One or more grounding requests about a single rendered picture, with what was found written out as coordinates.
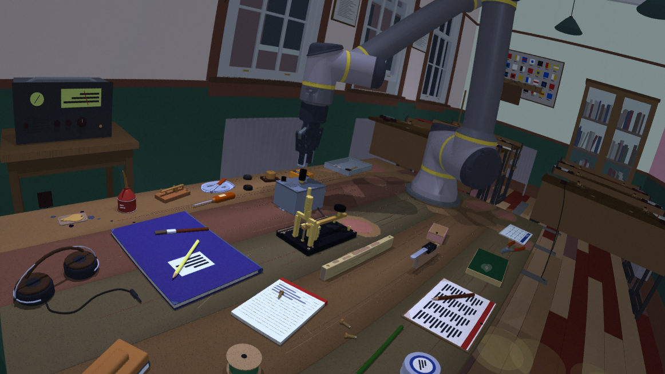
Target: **headphones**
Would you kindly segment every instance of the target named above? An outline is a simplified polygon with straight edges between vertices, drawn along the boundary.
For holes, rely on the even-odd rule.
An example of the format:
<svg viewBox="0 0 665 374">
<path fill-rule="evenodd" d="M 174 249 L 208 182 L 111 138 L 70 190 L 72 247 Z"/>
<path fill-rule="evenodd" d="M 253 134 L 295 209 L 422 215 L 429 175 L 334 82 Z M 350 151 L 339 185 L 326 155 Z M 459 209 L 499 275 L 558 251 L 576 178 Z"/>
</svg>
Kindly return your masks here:
<svg viewBox="0 0 665 374">
<path fill-rule="evenodd" d="M 65 246 L 51 251 L 50 253 L 44 255 L 40 258 L 34 265 L 24 273 L 24 275 L 19 279 L 14 287 L 14 300 L 24 306 L 38 306 L 41 304 L 46 304 L 46 308 L 49 312 L 56 314 L 73 314 L 83 309 L 92 299 L 97 296 L 101 296 L 111 291 L 125 291 L 129 292 L 138 302 L 141 302 L 136 291 L 125 290 L 123 288 L 115 288 L 113 290 L 102 292 L 93 296 L 88 302 L 83 304 L 79 309 L 73 312 L 56 312 L 49 308 L 48 301 L 55 295 L 55 285 L 53 284 L 53 279 L 50 276 L 40 273 L 33 272 L 33 270 L 39 265 L 42 261 L 46 260 L 52 255 L 62 252 L 64 250 L 75 250 L 76 252 L 70 253 L 63 263 L 65 268 L 65 276 L 70 279 L 75 280 L 84 280 L 88 279 L 91 276 L 94 276 L 99 269 L 99 259 L 97 255 L 92 251 L 92 249 L 86 246 Z"/>
</svg>

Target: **circular protractor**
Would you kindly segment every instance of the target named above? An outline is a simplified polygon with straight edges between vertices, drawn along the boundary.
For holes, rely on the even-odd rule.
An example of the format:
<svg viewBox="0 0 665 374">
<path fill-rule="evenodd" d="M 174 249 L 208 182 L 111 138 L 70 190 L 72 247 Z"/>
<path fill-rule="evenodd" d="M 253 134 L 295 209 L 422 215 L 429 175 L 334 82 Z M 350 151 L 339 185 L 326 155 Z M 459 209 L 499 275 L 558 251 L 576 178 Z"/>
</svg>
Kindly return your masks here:
<svg viewBox="0 0 665 374">
<path fill-rule="evenodd" d="M 224 193 L 226 191 L 230 191 L 235 186 L 233 183 L 226 181 L 222 183 L 221 185 L 218 185 L 219 181 L 212 181 L 212 182 L 207 182 L 201 185 L 201 191 L 207 192 L 207 193 Z"/>
</svg>

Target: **headphone plug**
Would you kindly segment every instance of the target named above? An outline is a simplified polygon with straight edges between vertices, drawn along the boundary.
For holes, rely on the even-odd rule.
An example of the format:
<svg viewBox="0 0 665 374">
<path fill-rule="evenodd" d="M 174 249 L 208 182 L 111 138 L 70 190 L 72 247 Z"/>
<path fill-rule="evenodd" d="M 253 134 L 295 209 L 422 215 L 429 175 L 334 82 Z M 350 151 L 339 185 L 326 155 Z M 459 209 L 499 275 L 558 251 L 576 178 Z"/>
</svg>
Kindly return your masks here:
<svg viewBox="0 0 665 374">
<path fill-rule="evenodd" d="M 136 293 L 136 291 L 134 291 L 133 288 L 129 290 L 129 293 L 132 294 L 132 296 L 133 296 L 135 299 L 138 300 L 138 303 L 139 303 L 139 304 L 142 303 L 141 299 L 138 298 L 138 294 Z"/>
</svg>

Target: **round gauge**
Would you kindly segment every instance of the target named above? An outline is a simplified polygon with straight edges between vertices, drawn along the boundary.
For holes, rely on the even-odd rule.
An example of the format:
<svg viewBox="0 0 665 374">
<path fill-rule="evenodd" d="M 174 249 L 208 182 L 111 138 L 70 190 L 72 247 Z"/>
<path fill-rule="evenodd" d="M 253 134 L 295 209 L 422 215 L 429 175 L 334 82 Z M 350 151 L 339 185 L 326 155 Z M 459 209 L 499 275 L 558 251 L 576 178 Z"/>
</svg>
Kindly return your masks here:
<svg viewBox="0 0 665 374">
<path fill-rule="evenodd" d="M 41 104 L 44 104 L 44 95 L 40 94 L 39 92 L 35 92 L 34 94 L 30 95 L 30 104 L 34 106 L 40 106 Z"/>
<path fill-rule="evenodd" d="M 207 182 L 201 185 L 201 191 L 207 192 L 207 193 L 224 193 L 226 191 L 230 191 L 235 186 L 233 183 L 226 181 L 222 183 L 221 185 L 218 185 L 219 181 L 212 181 L 212 182 Z"/>
</svg>

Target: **wooden floor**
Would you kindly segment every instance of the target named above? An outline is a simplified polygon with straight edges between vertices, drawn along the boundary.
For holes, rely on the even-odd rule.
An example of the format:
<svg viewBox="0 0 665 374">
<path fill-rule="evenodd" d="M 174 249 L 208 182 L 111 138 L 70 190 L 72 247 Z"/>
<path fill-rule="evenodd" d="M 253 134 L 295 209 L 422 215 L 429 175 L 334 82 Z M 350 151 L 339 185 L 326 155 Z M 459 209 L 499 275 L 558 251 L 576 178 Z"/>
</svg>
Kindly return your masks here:
<svg viewBox="0 0 665 374">
<path fill-rule="evenodd" d="M 535 199 L 509 191 L 498 207 L 520 203 L 529 218 Z M 525 269 L 547 286 L 520 275 L 462 374 L 478 373 L 663 373 L 665 306 L 658 292 L 635 320 L 622 259 L 571 236 L 545 228 Z M 645 282 L 642 297 L 653 285 Z"/>
</svg>

